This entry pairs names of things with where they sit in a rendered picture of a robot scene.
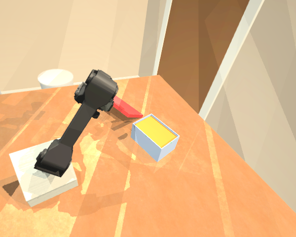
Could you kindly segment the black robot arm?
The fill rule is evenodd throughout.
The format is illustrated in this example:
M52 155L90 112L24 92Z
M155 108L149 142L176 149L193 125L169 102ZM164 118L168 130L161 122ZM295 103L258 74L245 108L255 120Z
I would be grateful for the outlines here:
M74 100L81 103L78 111L62 137L53 140L48 149L39 153L34 169L62 177L72 163L75 142L98 108L106 112L111 110L117 92L117 82L110 75L92 69L74 92Z

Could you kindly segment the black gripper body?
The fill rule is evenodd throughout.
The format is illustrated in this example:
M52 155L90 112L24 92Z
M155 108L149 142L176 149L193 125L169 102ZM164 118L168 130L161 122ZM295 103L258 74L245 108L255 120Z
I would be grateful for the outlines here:
M100 113L96 110L96 112L94 113L92 118L97 119L99 115L100 115Z

